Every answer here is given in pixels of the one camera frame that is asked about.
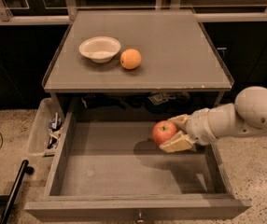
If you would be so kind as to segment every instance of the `floor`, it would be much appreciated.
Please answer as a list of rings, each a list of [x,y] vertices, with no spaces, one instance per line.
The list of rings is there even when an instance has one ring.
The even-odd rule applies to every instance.
[[[27,140],[36,110],[0,110],[0,133],[4,143],[0,149],[0,194],[8,194],[22,160],[35,168],[26,175],[8,223],[41,223],[23,207],[41,197],[52,158],[29,156]],[[267,223],[267,137],[224,138],[218,141],[227,175],[236,198],[250,199],[252,207],[233,220],[156,221],[157,224],[179,223]]]

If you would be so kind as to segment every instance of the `bowl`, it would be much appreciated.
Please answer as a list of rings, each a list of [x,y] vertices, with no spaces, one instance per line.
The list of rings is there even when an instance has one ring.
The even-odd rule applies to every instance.
[[[95,63],[107,63],[121,48],[118,40],[107,36],[96,36],[84,41],[79,46],[79,52]]]

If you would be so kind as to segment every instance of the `red apple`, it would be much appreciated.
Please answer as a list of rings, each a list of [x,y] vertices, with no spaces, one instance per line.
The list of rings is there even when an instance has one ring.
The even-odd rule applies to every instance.
[[[163,120],[154,125],[152,137],[159,146],[165,141],[171,139],[177,133],[177,127],[169,120]]]

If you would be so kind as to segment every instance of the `black metal stand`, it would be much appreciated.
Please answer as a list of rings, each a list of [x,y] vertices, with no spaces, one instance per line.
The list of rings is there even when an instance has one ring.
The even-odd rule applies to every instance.
[[[9,195],[0,195],[0,205],[5,205],[3,213],[0,217],[0,224],[6,224],[7,220],[9,218],[12,206],[15,202],[15,199],[17,197],[17,194],[19,192],[21,182],[23,179],[24,174],[31,175],[34,172],[34,168],[31,166],[28,166],[29,161],[24,160],[21,163],[21,168],[15,178],[12,190]]]

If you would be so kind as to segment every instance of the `drawer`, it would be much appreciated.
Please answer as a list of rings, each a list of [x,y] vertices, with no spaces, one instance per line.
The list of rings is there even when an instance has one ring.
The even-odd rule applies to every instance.
[[[40,221],[136,221],[227,219],[250,207],[233,197],[216,146],[164,153],[151,138],[155,119],[112,110],[73,98],[44,196],[26,211]]]

